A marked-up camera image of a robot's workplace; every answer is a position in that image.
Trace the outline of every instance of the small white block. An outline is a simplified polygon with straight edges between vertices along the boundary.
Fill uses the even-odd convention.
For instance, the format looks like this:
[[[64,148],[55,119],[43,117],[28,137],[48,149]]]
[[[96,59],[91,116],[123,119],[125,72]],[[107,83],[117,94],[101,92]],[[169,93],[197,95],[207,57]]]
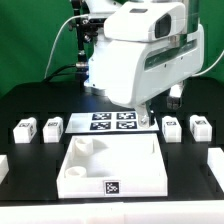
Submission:
[[[22,119],[13,129],[15,143],[30,143],[37,132],[37,121],[31,117]]]
[[[44,143],[59,142],[63,133],[63,119],[55,117],[48,119],[43,128]]]
[[[204,116],[191,116],[190,130],[196,142],[210,142],[212,140],[212,126]]]
[[[224,153],[221,148],[209,148],[207,164],[224,191]]]
[[[166,142],[181,142],[182,128],[175,117],[162,119],[162,132]]]
[[[9,171],[8,160],[6,155],[0,155],[0,184]]]

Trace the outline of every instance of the white box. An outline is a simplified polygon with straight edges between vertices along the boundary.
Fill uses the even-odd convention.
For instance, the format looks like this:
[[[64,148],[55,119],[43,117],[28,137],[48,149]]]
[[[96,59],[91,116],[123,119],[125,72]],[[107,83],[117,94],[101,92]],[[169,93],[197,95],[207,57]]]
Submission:
[[[9,171],[8,160],[6,155],[0,155],[0,184]]]
[[[212,140],[212,126],[204,116],[190,117],[190,131],[196,142],[210,142]]]
[[[182,128],[175,117],[162,119],[162,132],[166,142],[181,142]]]
[[[57,178],[59,198],[167,196],[167,175],[156,134],[81,138],[92,138],[93,152],[77,153],[80,136],[72,137]],[[87,173],[83,169],[74,178],[66,178],[71,167],[83,167]]]
[[[221,148],[209,148],[207,164],[224,192],[224,153]]]
[[[63,133],[63,120],[60,117],[48,119],[43,128],[44,143],[59,142]]]
[[[31,117],[22,119],[13,129],[15,143],[30,143],[37,132],[37,121]]]

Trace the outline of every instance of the white plastic part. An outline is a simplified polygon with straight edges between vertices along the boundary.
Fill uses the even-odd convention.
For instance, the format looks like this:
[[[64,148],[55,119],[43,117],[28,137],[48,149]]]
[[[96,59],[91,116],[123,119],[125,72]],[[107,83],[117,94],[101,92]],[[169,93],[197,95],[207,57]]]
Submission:
[[[90,156],[93,154],[93,139],[79,137],[75,140],[75,154],[78,156]]]
[[[87,176],[86,169],[85,167],[82,166],[73,166],[65,171],[65,177],[69,179],[86,177],[86,176]]]
[[[63,119],[55,117],[48,119],[43,128],[44,143],[59,142],[63,133]]]
[[[37,132],[37,121],[31,117],[22,119],[13,129],[15,143],[30,143]]]
[[[59,198],[167,196],[167,175],[156,134],[93,135],[94,152],[78,156],[73,136],[57,178]],[[82,166],[75,184],[67,169]]]
[[[190,117],[190,131],[196,142],[210,142],[212,140],[212,126],[204,116]]]
[[[105,36],[115,40],[155,41],[156,22],[166,15],[171,18],[171,28],[165,37],[173,36],[185,27],[185,11],[185,5],[180,2],[126,2],[105,21]]]
[[[9,165],[6,155],[0,155],[0,184],[9,171]]]
[[[162,132],[166,142],[181,142],[182,128],[175,117],[162,119]]]
[[[207,164],[224,192],[224,152],[221,148],[209,148]]]

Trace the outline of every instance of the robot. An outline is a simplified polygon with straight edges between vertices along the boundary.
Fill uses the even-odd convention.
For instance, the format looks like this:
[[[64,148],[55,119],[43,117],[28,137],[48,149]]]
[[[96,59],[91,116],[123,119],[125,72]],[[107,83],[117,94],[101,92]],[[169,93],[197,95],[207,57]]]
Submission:
[[[90,12],[88,19],[76,21],[79,71],[88,61],[86,91],[134,108],[143,127],[153,124],[151,99],[161,92],[171,88],[168,106],[180,106],[184,80],[200,71],[204,61],[199,0],[71,2],[74,12]],[[92,41],[88,60],[82,44]]]

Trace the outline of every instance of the black cable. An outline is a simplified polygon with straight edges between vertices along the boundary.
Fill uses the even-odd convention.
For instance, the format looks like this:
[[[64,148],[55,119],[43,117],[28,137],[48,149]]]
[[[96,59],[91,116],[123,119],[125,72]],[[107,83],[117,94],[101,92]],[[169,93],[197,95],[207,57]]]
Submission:
[[[71,65],[64,65],[60,68],[58,68],[56,71],[54,71],[51,75],[49,75],[48,77],[46,77],[42,82],[49,82],[51,79],[53,79],[56,76],[63,76],[63,75],[71,75],[74,73],[60,73],[61,71],[64,71],[65,69],[68,68],[76,68],[76,66],[74,64]]]

